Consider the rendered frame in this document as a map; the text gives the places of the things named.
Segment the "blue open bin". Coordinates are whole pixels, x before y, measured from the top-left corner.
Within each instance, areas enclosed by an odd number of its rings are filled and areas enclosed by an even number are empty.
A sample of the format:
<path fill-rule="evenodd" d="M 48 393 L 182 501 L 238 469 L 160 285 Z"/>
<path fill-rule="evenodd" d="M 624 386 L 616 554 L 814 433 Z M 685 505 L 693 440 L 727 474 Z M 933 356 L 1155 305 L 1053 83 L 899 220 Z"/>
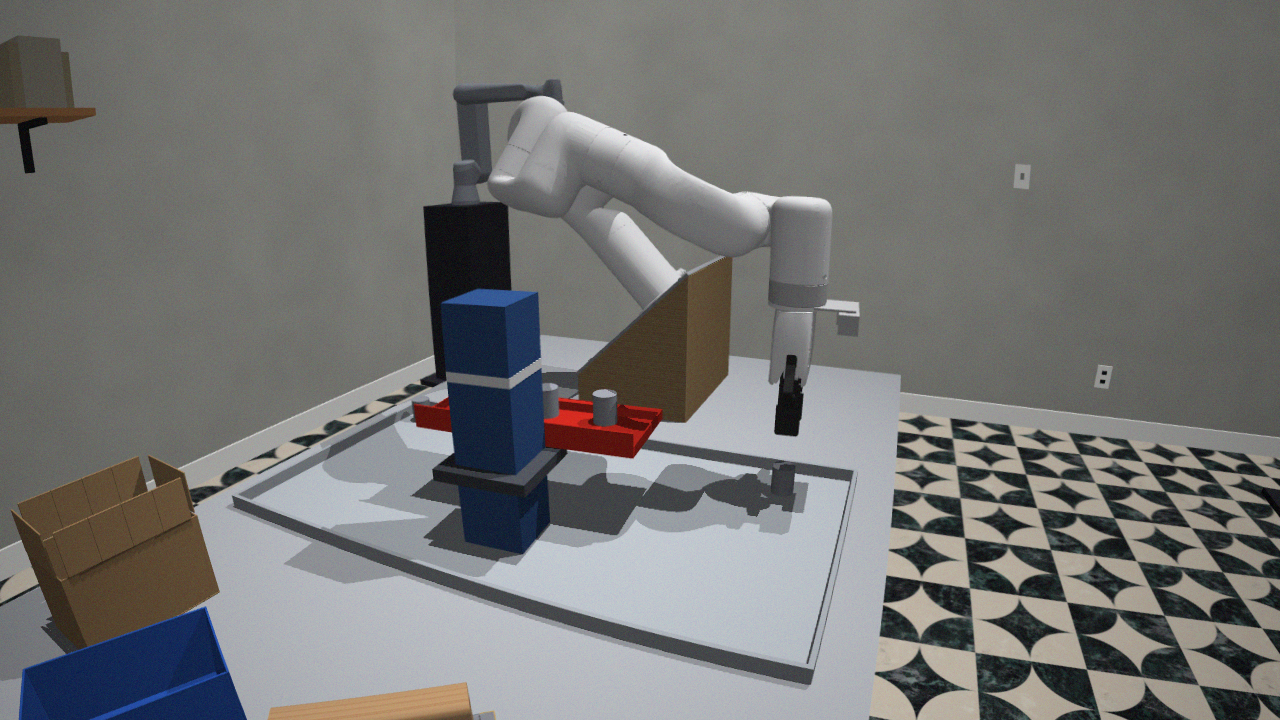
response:
<path fill-rule="evenodd" d="M 247 717 L 205 606 L 23 669 L 19 720 Z"/>

